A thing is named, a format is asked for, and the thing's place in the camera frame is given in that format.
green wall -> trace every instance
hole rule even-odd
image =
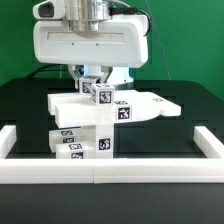
[[[32,7],[38,0],[0,0],[0,85],[40,67],[33,53]],[[145,0],[127,3],[146,9]],[[224,99],[224,1],[149,0],[173,80],[196,81]],[[168,79],[155,30],[150,60],[136,79]]]

